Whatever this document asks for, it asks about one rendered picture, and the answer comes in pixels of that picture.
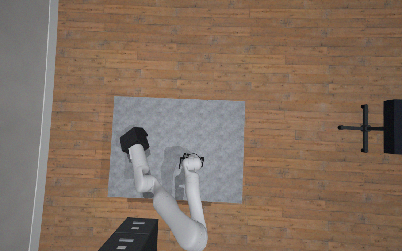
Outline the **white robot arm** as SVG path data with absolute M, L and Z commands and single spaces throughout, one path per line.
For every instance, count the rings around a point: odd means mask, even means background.
M 185 174 L 185 195 L 191 216 L 189 218 L 155 176 L 145 175 L 149 171 L 149 164 L 144 147 L 136 144 L 128 150 L 137 193 L 151 192 L 154 195 L 154 209 L 167 223 L 181 248 L 187 251 L 203 251 L 207 245 L 208 234 L 200 197 L 199 175 L 196 173 L 202 166 L 200 158 L 191 154 L 181 163 Z

